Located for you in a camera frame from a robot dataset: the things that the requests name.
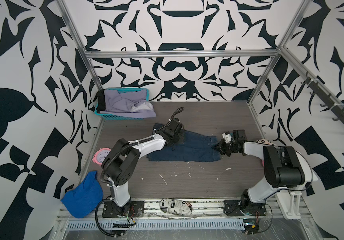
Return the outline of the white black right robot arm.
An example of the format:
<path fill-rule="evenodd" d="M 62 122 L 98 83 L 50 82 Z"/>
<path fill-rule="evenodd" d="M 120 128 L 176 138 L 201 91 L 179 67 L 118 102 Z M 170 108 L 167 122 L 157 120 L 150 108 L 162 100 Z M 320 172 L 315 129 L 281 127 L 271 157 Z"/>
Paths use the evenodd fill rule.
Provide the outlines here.
<path fill-rule="evenodd" d="M 293 147 L 276 146 L 265 139 L 248 141 L 244 130 L 224 133 L 212 148 L 227 157 L 239 153 L 259 158 L 264 169 L 264 177 L 252 188 L 244 190 L 238 202 L 225 201 L 224 212 L 228 216 L 263 215 L 266 201 L 275 195 L 284 202 L 282 209 L 285 213 L 296 215 L 302 192 L 317 179 L 308 161 Z"/>

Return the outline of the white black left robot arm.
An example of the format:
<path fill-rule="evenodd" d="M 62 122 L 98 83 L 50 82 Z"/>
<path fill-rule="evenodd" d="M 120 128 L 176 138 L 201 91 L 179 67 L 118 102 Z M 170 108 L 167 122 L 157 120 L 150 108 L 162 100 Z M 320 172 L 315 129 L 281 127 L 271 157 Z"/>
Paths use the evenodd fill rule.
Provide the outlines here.
<path fill-rule="evenodd" d="M 174 111 L 169 121 L 153 129 L 149 137 L 127 141 L 120 139 L 102 163 L 100 181 L 108 185 L 114 213 L 123 216 L 131 207 L 128 181 L 132 177 L 140 158 L 165 148 L 173 148 L 184 142 L 185 127 L 176 115 L 185 108 Z"/>

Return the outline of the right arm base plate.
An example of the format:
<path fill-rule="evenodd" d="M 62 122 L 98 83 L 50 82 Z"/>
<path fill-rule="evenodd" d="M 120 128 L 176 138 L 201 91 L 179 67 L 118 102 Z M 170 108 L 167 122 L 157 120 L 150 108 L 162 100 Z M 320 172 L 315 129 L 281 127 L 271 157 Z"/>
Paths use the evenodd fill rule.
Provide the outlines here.
<path fill-rule="evenodd" d="M 229 217 L 266 216 L 264 204 L 243 202 L 242 200 L 225 200 L 224 214 Z"/>

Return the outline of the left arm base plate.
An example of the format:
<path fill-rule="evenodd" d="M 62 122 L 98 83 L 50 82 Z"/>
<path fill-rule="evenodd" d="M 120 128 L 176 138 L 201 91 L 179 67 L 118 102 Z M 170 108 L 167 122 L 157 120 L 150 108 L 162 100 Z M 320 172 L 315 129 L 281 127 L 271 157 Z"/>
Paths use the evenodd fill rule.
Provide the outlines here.
<path fill-rule="evenodd" d="M 129 201 L 124 206 L 119 207 L 113 200 L 104 202 L 102 217 L 103 218 L 116 218 L 128 216 L 129 218 L 142 215 L 144 212 L 144 201 Z"/>

